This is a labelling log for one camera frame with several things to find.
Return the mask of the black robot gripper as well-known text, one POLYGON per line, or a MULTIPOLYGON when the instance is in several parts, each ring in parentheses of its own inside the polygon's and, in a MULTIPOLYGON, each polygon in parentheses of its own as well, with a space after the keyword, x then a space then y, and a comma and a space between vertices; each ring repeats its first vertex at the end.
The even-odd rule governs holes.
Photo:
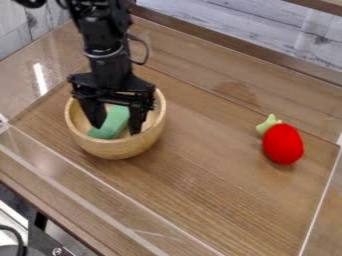
POLYGON ((129 108, 129 133, 139 134, 148 110, 153 109, 155 86, 133 74, 125 50, 92 56, 89 65, 89 72, 71 74, 66 80, 91 125, 100 128, 105 121, 104 104, 119 104, 129 108))

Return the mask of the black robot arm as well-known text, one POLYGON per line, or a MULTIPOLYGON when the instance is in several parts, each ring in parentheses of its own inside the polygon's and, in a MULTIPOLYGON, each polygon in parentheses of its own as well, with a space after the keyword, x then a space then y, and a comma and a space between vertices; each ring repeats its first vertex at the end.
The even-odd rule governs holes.
POLYGON ((139 78, 132 66, 128 33, 132 24, 125 0, 54 0, 68 11, 83 38, 83 52, 91 71, 66 77, 72 85, 72 97, 95 127, 101 127, 105 104, 128 108, 131 134, 141 132, 148 112, 153 110, 153 84, 139 78))

